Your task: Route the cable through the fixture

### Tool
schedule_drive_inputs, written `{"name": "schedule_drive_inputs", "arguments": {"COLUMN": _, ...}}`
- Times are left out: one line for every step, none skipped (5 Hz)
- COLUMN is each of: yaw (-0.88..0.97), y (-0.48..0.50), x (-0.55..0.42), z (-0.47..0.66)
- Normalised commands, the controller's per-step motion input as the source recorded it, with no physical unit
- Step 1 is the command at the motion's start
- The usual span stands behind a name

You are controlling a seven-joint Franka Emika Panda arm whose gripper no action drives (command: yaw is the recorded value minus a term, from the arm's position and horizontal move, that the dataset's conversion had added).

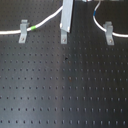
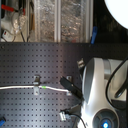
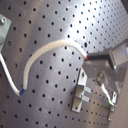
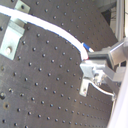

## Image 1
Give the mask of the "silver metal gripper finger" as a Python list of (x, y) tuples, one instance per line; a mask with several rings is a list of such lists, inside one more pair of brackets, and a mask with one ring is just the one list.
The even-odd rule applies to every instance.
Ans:
[(60, 29), (65, 32), (70, 32), (72, 10), (73, 0), (63, 0)]

